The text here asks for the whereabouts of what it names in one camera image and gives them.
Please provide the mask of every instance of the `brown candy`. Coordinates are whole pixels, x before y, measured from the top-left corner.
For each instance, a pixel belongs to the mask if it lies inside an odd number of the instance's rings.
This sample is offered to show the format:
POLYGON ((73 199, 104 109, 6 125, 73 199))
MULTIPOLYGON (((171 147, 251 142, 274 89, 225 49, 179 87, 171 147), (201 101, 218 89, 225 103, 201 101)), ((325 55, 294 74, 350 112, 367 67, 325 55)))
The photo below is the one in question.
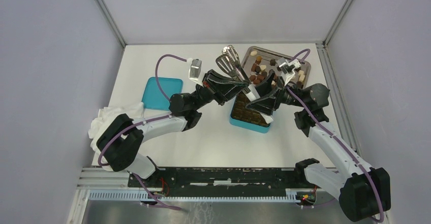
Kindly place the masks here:
POLYGON ((261 62, 262 62, 262 57, 258 55, 256 57, 256 64, 259 65, 261 62))

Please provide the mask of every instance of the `metal spatula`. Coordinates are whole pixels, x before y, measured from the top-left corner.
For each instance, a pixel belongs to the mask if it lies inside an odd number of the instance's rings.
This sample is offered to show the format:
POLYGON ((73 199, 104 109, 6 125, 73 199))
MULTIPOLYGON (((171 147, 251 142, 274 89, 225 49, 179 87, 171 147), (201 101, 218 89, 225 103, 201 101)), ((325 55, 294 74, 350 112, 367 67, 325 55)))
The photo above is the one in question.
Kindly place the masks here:
MULTIPOLYGON (((247 96, 250 101, 254 101, 260 98, 259 93, 257 93, 254 85, 251 83, 247 74, 241 66, 239 61, 238 53, 236 52, 233 46, 229 45, 223 48, 222 55, 215 59, 217 66, 219 66, 220 70, 229 75, 232 79, 236 81, 248 82, 248 88, 245 88, 243 92, 247 96)), ((271 116, 267 116, 265 114, 260 113, 265 119, 266 123, 271 123, 274 119, 271 116)))

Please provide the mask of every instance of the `white table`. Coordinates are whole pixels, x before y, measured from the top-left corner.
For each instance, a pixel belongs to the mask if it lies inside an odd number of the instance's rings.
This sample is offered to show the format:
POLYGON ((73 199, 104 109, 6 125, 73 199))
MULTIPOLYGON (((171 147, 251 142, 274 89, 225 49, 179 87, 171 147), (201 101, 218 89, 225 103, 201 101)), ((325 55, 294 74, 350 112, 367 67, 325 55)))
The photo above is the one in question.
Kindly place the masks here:
MULTIPOLYGON (((236 44, 241 59, 254 44, 236 44)), ((127 46, 121 61, 109 106, 125 106, 142 100, 147 80, 155 74, 156 62, 164 54, 202 60, 202 71, 223 74, 214 62, 226 44, 212 45, 135 45, 127 46)), ((256 44, 258 47, 286 55, 310 48, 306 59, 312 68, 307 84, 326 84, 315 44, 256 44)), ((182 79, 182 92, 193 92, 195 83, 188 80, 189 66, 165 58, 159 67, 160 77, 182 79)), ((199 112, 202 117, 191 130, 163 135, 145 142, 139 152, 165 167, 286 167, 306 158, 316 158, 326 167, 334 167, 323 151, 296 128, 293 113, 301 108, 281 105, 267 134, 232 126, 229 115, 234 100, 219 106, 215 101, 199 112)), ((332 103, 325 114, 338 130, 332 103)), ((146 110, 145 116, 164 111, 146 110)))

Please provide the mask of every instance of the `gray panel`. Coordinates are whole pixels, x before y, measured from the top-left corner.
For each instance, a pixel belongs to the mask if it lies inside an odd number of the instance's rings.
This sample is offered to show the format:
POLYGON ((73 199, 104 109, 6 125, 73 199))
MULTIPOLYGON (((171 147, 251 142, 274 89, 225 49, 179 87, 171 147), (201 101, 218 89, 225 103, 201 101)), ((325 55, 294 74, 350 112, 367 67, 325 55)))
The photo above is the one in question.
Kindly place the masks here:
POLYGON ((345 0, 104 0, 128 44, 323 41, 345 0))
POLYGON ((94 0, 0 0, 0 222, 64 223, 122 48, 94 0))
POLYGON ((394 223, 431 218, 424 211, 431 199, 430 7, 431 0, 355 0, 329 44, 358 147, 391 176, 394 223))
POLYGON ((128 201, 89 201, 83 224, 114 223, 225 223, 225 224, 371 224, 366 219, 349 221, 337 202, 325 207, 301 210, 291 203, 172 202, 184 211, 155 209, 128 201))

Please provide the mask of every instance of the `white towel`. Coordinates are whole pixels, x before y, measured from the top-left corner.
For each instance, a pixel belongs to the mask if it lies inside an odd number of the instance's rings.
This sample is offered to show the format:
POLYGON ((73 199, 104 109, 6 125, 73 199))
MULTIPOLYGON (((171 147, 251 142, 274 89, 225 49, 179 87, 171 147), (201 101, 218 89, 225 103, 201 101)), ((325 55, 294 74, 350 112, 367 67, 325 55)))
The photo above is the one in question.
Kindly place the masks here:
POLYGON ((127 114, 130 118, 144 117, 144 103, 134 103, 129 106, 111 106, 99 110, 98 116, 91 122, 88 136, 93 139, 98 133, 104 122, 111 120, 112 117, 117 117, 120 114, 127 114))

